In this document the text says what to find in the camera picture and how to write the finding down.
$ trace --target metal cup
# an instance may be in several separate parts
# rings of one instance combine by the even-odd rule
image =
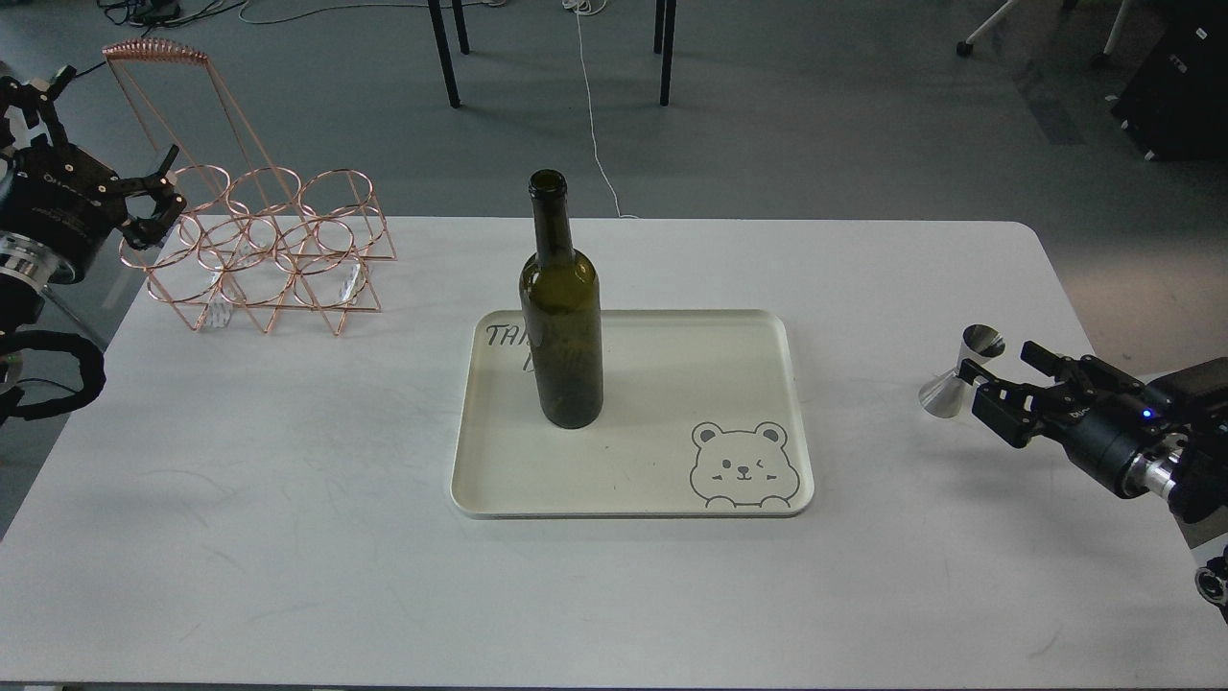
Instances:
[[[955,377],[959,373],[960,363],[971,360],[976,365],[984,366],[1003,352],[1006,352],[1006,340],[1002,339],[997,329],[984,323],[974,323],[965,328],[959,341],[959,358],[955,361],[955,367],[921,388],[917,394],[921,407],[931,416],[939,419],[958,416],[964,409],[968,393],[971,389]]]

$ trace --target dark green glass bottle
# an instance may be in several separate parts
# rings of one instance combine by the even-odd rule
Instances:
[[[571,244],[567,180],[543,169],[529,178],[537,253],[521,270],[521,308],[542,412],[576,430],[602,412],[602,320],[597,270]]]

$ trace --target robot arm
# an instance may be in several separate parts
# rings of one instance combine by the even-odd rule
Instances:
[[[1228,507],[1228,358],[1149,384],[1093,356],[1055,356],[1033,341],[1020,360],[1055,384],[1014,384],[973,361],[959,379],[976,389],[973,415],[1022,449],[1047,437],[1106,490],[1130,500],[1152,492],[1185,524]],[[1228,549],[1199,568],[1199,593],[1228,621]]]
[[[0,77],[0,115],[16,108],[27,129],[39,124],[45,129],[29,146],[17,149],[9,119],[0,117],[0,158],[7,167],[0,179],[0,423],[12,415],[36,420],[74,411],[97,398],[106,378],[102,353],[92,342],[72,334],[17,328],[38,319],[49,282],[85,277],[112,230],[118,227],[135,249],[158,245],[185,205],[171,174],[177,147],[171,146],[152,173],[120,178],[69,141],[55,99],[75,75],[75,69],[65,66],[50,83]],[[126,200],[134,196],[154,199],[149,217],[129,212]],[[20,406],[23,393],[16,373],[23,351],[75,357],[81,392]]]

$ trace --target white table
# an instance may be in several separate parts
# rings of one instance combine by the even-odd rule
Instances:
[[[791,519],[474,520],[448,496],[474,324],[532,223],[395,218],[341,338],[190,333],[141,297],[0,545],[0,679],[327,686],[1218,686],[1164,506],[938,421],[962,329],[1089,344],[1005,222],[577,220],[608,308],[783,319]]]

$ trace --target white tray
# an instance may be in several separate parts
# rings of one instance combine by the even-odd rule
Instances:
[[[605,404],[575,431],[538,406],[523,324],[518,311],[492,312],[474,331],[452,471],[465,513],[740,518],[809,504],[810,459],[775,314],[602,312]]]

